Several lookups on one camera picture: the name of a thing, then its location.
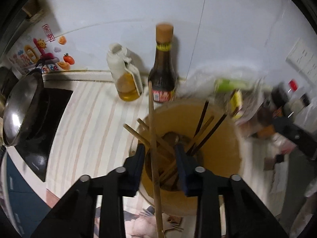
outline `chopstick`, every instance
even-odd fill
[[[200,128],[202,126],[202,122],[205,118],[205,114],[206,114],[206,111],[207,111],[207,108],[208,108],[208,105],[209,105],[209,102],[206,100],[205,101],[205,104],[203,106],[203,109],[202,109],[202,112],[201,112],[201,115],[200,115],[200,119],[199,119],[199,122],[198,122],[198,125],[197,125],[197,128],[196,128],[196,131],[195,131],[195,134],[194,134],[194,137],[197,135],[197,133],[200,131]],[[188,153],[190,154],[194,149],[194,145],[191,146],[191,148],[188,150]],[[173,185],[172,185],[172,189],[175,189],[177,187],[177,182],[179,180],[180,176],[177,175],[175,181],[173,182]]]
[[[146,131],[150,131],[150,127],[148,127],[146,123],[142,121],[140,118],[137,119],[137,122],[143,127],[143,129],[145,129]],[[174,149],[165,140],[163,140],[157,134],[156,134],[156,139],[163,148],[165,148],[171,155],[174,156],[175,154]]]
[[[136,137],[139,141],[141,141],[145,146],[147,146],[148,148],[151,147],[150,142],[144,138],[143,136],[141,136],[139,133],[137,133],[133,128],[131,128],[129,125],[124,124],[123,127],[130,132],[134,137]],[[159,157],[163,158],[165,161],[170,162],[170,159],[165,157],[162,154],[159,154]]]
[[[208,126],[211,124],[215,117],[212,115],[209,117],[207,122],[203,125],[203,127],[200,129],[200,131],[197,133],[196,136],[185,146],[184,150],[186,154],[188,155],[189,149],[196,143],[196,141],[201,137],[203,132],[208,128]],[[159,179],[161,182],[161,185],[163,185],[169,178],[171,178],[175,173],[177,172],[176,169],[176,160],[174,160],[168,167],[165,169],[165,171],[160,175]]]
[[[156,219],[156,231],[158,238],[164,238],[163,219],[162,219],[162,205],[161,205],[161,190],[159,187],[159,170],[157,164],[157,147],[156,147],[156,132],[154,123],[154,104],[152,82],[149,81],[149,120],[150,120],[150,145],[151,145],[151,168],[152,181],[154,190],[154,207]]]
[[[202,109],[202,112],[201,112],[201,115],[200,115],[200,119],[199,119],[199,122],[198,122],[198,125],[197,125],[197,128],[196,128],[194,137],[195,137],[195,136],[197,135],[197,133],[200,131],[200,128],[201,128],[201,126],[202,126],[203,119],[205,118],[205,114],[206,114],[208,105],[209,105],[209,102],[208,102],[208,101],[205,101],[205,104],[204,104],[204,106],[203,106],[203,109]],[[191,148],[188,150],[188,153],[191,153],[193,149],[194,149],[194,145],[191,146]]]
[[[211,131],[206,135],[206,137],[197,145],[197,147],[191,152],[190,156],[195,155],[199,149],[202,148],[202,146],[205,145],[205,143],[207,142],[207,140],[211,137],[211,135],[214,134],[214,132],[218,129],[218,127],[220,126],[220,124],[222,124],[222,122],[224,121],[224,119],[226,119],[227,114],[223,114],[222,117],[218,120],[218,122],[215,124],[215,126],[211,129]]]

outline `white tiled wall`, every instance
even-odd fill
[[[264,71],[269,83],[306,81],[285,59],[302,38],[317,52],[317,36],[290,0],[40,0],[47,15],[21,38],[45,38],[42,25],[64,35],[55,46],[75,59],[72,69],[107,70],[109,43],[119,42],[149,72],[155,55],[155,25],[174,24],[174,64],[186,78],[196,69],[247,65]]]

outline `condiment bottle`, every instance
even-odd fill
[[[107,63],[111,71],[119,97],[124,101],[133,101],[143,91],[139,70],[132,64],[129,50],[118,43],[109,45]]]
[[[175,91],[176,76],[172,66],[173,25],[156,25],[156,53],[154,66],[148,81],[152,82],[154,101],[164,103],[172,100]]]
[[[305,93],[305,88],[298,88],[296,81],[293,79],[289,82],[293,91],[291,100],[284,106],[285,116],[295,121],[296,116],[310,104],[310,100]]]

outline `white countertop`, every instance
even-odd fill
[[[8,153],[31,188],[46,202],[47,189],[61,198],[81,175],[103,176],[123,164],[133,138],[123,124],[137,127],[137,119],[148,114],[148,96],[145,90],[139,99],[124,102],[114,84],[105,82],[46,81],[45,87],[74,91],[53,141],[46,182],[33,173],[14,147],[9,147]],[[280,214],[285,190],[271,193],[274,171],[263,171],[264,158],[274,156],[277,150],[265,141],[254,140],[246,141],[244,148],[243,179],[274,215]],[[134,214],[148,205],[139,194],[124,198],[124,209]]]

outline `frying pan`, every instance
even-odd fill
[[[15,146],[28,137],[43,95],[44,83],[39,68],[30,71],[14,86],[4,107],[3,134],[6,146]]]

